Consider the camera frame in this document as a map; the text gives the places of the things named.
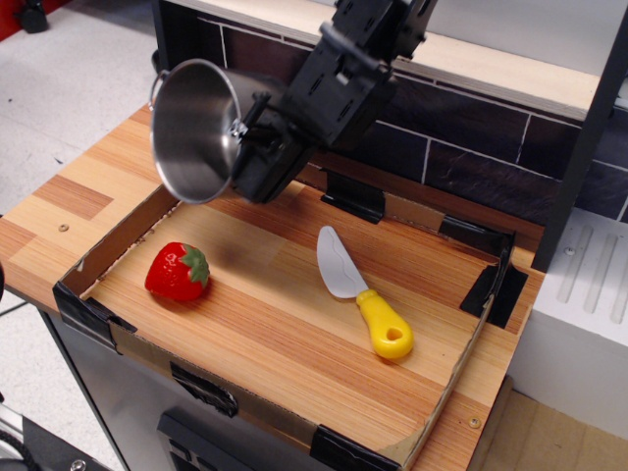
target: yellow knife handle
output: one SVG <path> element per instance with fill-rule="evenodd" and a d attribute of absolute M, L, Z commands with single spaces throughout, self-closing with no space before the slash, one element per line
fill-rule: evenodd
<path fill-rule="evenodd" d="M 407 355 L 414 346 L 414 336 L 405 322 L 374 289 L 360 292 L 355 299 L 369 326 L 375 352 L 388 359 Z"/>

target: gray floor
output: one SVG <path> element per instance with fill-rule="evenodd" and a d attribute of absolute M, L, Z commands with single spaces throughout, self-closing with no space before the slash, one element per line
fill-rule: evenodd
<path fill-rule="evenodd" d="M 0 214 L 142 106 L 155 77 L 149 0 L 74 0 L 48 22 L 43 33 L 0 41 Z M 20 302 L 5 293 L 0 312 Z M 0 392 L 12 409 L 122 469 L 32 306 L 0 317 Z"/>

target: handle hole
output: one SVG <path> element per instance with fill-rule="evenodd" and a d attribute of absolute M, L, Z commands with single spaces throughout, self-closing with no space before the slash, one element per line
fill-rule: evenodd
<path fill-rule="evenodd" d="M 386 332 L 386 338 L 388 340 L 399 340 L 403 337 L 403 332 L 400 329 L 391 328 Z"/>

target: toy strawberry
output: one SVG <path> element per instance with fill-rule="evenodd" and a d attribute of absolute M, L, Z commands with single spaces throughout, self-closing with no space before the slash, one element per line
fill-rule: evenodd
<path fill-rule="evenodd" d="M 203 292 L 208 278 L 203 252 L 187 243 L 170 242 L 155 257 L 144 287 L 153 294 L 189 301 Z"/>

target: pot handle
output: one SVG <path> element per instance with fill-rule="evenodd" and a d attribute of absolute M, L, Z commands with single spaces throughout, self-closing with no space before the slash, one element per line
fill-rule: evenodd
<path fill-rule="evenodd" d="M 150 96 L 148 97 L 148 109 L 150 111 L 153 111 L 155 109 L 155 98 L 156 98 L 155 90 L 157 88 L 157 83 L 159 83 L 160 81 L 166 80 L 169 73 L 170 72 L 166 70 L 161 71 L 159 74 L 157 74 L 155 81 L 153 81 L 153 86 L 150 87 Z"/>

